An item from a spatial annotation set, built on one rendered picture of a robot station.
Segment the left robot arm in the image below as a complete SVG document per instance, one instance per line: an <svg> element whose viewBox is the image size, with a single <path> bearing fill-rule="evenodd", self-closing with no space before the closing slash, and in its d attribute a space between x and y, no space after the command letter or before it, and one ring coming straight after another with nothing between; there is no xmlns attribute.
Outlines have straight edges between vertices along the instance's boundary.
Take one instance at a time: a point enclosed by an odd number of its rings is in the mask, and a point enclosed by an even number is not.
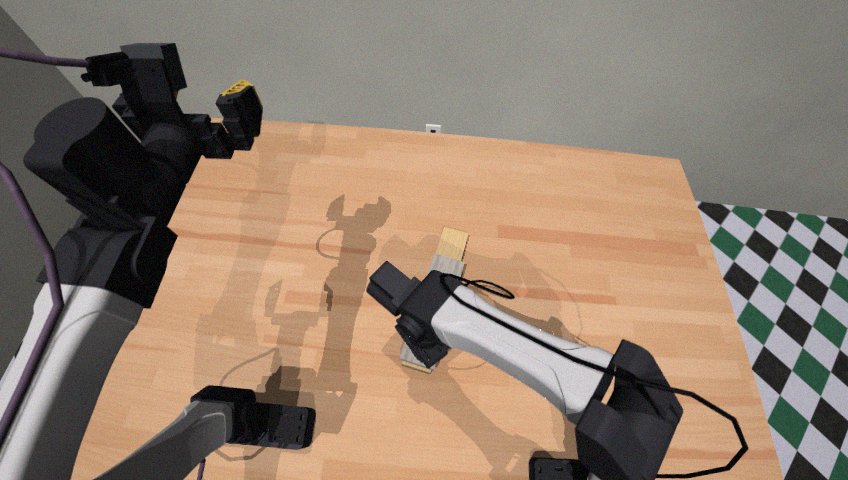
<svg viewBox="0 0 848 480"><path fill-rule="evenodd" d="M121 85L144 126L185 126L174 95L187 87L176 43L120 49L120 59L86 63L81 79ZM98 98L56 107L34 140L25 167L82 213L53 249L62 294L52 301L45 264L32 320L0 389L0 480L71 480L110 368L164 277L178 237L167 226L186 183ZM226 442L299 450L309 414L307 407L258 403L252 389L208 385L171 424L93 480L184 480Z"/></svg>

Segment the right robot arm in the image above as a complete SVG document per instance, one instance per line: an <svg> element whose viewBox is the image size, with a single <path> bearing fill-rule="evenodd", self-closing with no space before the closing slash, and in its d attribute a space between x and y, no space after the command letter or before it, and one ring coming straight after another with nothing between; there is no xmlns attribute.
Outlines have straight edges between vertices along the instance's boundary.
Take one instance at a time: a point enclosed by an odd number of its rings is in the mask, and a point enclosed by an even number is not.
<svg viewBox="0 0 848 480"><path fill-rule="evenodd" d="M608 369L670 387L645 348L622 339L613 354L560 338L501 311L437 270L421 282L385 261L369 279L366 292L395 317L401 314L398 328L413 341L446 344L489 362L576 425L579 460L536 458L533 480L656 479L683 415L676 395L615 377L614 390L602 403L614 377Z"/></svg>

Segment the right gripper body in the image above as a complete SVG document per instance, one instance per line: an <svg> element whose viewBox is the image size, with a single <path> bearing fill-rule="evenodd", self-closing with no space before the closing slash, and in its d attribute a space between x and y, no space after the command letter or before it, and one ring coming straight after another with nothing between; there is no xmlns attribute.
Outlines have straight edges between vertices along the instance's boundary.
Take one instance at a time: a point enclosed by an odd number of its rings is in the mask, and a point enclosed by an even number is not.
<svg viewBox="0 0 848 480"><path fill-rule="evenodd" d="M400 334L400 336L403 338L403 340L408 345L408 347L411 349L412 353L417 358L417 360L421 359L420 362L424 363L424 365L428 369L431 368L438 361L440 361L443 357L445 357L448 354L447 350L449 348L451 348L451 347L447 346L446 344L442 348L439 345L437 345L436 343L434 343L433 341L416 343L408 335L406 335L401 329L398 328L398 324L395 325L395 329Z"/></svg>

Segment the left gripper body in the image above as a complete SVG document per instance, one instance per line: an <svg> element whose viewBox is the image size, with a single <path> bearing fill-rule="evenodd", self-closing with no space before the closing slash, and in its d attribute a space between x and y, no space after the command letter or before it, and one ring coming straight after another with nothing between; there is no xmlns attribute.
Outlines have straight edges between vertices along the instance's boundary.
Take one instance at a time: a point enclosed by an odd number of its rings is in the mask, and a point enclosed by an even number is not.
<svg viewBox="0 0 848 480"><path fill-rule="evenodd" d="M150 157L171 164L186 184L202 155L207 159L231 159L234 150L250 151L254 137L261 132L263 110L250 85L240 92L219 95L215 104L224 126L211 122L208 114L184 113L185 126L165 122L144 126L129 109L123 93L119 95L112 108L139 138Z"/></svg>

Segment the light wooden plank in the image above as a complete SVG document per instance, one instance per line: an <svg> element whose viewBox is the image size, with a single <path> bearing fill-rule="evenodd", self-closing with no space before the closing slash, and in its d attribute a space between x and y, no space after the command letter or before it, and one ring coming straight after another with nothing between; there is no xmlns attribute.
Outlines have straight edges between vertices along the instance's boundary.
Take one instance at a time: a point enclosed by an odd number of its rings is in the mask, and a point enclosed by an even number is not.
<svg viewBox="0 0 848 480"><path fill-rule="evenodd" d="M436 254L461 261L468 233L444 227ZM431 370L405 361L401 366L430 374Z"/></svg>

